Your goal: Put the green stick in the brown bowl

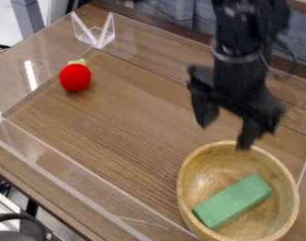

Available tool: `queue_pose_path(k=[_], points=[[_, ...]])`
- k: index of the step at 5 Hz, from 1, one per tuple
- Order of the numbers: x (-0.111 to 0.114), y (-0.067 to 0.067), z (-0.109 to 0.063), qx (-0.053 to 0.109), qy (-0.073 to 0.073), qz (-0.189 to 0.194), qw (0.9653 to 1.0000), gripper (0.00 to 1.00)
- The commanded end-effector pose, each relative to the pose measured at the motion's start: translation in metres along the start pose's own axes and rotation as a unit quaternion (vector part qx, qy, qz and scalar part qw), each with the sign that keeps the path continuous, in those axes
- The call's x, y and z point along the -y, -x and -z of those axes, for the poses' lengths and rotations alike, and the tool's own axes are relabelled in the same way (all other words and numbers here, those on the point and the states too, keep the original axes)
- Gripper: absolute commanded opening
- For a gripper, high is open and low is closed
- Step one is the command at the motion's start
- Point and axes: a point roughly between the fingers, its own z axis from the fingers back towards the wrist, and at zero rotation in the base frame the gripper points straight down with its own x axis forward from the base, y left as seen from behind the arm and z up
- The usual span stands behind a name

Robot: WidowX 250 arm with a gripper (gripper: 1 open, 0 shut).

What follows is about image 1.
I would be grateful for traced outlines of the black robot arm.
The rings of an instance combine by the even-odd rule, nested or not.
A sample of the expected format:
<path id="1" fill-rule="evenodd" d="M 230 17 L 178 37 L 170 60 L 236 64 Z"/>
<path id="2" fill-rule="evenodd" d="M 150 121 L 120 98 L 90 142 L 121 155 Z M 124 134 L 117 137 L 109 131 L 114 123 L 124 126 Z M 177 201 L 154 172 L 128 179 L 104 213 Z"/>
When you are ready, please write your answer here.
<path id="1" fill-rule="evenodd" d="M 285 106 L 267 85 L 279 34 L 289 28 L 287 0 L 212 0 L 214 66 L 188 68 L 196 120 L 208 127 L 226 108 L 244 120 L 238 150 L 275 133 Z"/>

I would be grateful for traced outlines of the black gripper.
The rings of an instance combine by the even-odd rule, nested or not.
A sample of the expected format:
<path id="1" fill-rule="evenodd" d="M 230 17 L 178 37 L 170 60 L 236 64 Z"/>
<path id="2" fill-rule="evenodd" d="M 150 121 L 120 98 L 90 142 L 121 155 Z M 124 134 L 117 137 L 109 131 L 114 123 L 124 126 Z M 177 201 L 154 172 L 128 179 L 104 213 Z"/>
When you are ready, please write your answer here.
<path id="1" fill-rule="evenodd" d="M 285 106 L 267 85 L 272 59 L 261 55 L 255 61 L 230 63 L 216 58 L 214 67 L 190 65 L 188 89 L 194 116 L 206 128 L 225 107 L 244 119 L 237 149 L 249 150 L 255 141 L 275 133 L 285 114 Z"/>

